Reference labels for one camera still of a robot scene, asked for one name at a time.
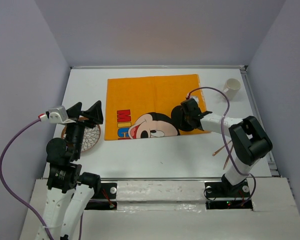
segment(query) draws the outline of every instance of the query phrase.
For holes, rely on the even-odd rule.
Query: cartoon character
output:
[[[180,131],[190,132],[193,128],[180,126],[181,106],[171,112],[171,118],[165,114],[149,112],[140,116],[128,130],[131,139],[160,138],[180,135]]]

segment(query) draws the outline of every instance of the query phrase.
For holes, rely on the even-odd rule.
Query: cartoon mouth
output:
[[[137,131],[138,131],[139,127],[140,127],[140,124],[131,129],[130,135],[133,139],[137,138]]]

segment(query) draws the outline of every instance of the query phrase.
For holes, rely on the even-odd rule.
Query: cup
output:
[[[229,100],[233,99],[234,96],[241,88],[241,83],[238,79],[229,78],[223,87],[223,93],[228,97]]]

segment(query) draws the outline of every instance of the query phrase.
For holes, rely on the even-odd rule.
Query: red letter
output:
[[[127,123],[131,122],[130,110],[119,110],[116,111],[117,123]]]

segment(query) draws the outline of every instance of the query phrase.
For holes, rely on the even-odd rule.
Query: gray wall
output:
[[[69,71],[36,3],[0,0],[0,154],[18,130],[61,103]],[[5,157],[4,176],[27,201],[42,176],[53,131],[54,126],[37,123]],[[25,215],[25,207],[0,182],[0,240],[19,239]]]
[[[287,0],[248,68],[279,172],[300,212],[300,0]]]
[[[71,66],[247,65],[285,0],[35,0]]]

